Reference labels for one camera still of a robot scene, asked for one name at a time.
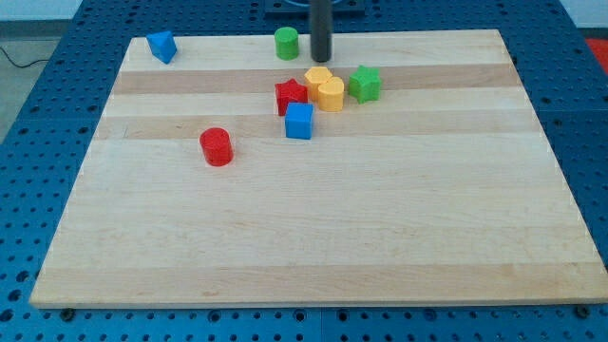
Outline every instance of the red cylinder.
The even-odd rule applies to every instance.
[[[200,135],[202,154],[210,165],[223,166],[233,158],[230,135],[223,128],[213,127]]]

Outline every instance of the red star-shaped block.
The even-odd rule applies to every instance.
[[[282,84],[275,84],[275,94],[279,116],[285,116],[289,103],[308,103],[308,90],[306,86],[299,84],[295,79]]]

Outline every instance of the black cable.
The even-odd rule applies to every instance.
[[[41,63],[41,62],[48,62],[48,59],[42,59],[42,60],[36,60],[31,62],[30,64],[26,64],[24,66],[19,66],[18,64],[14,63],[12,61],[12,59],[10,58],[9,54],[4,50],[3,47],[0,47],[0,51],[2,51],[2,53],[4,53],[4,55],[7,57],[7,59],[9,60],[9,62],[14,66],[14,67],[19,67],[19,68],[26,68],[26,67],[31,67],[33,65],[35,65],[36,63]]]

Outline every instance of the green block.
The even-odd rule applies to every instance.
[[[284,27],[275,31],[276,57],[289,61],[300,53],[297,42],[297,30]]]
[[[349,95],[363,104],[380,99],[380,70],[376,67],[359,66],[349,79]]]

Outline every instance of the green cylinder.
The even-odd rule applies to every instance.
[[[285,27],[275,31],[276,57],[289,61],[299,54],[297,30]]]

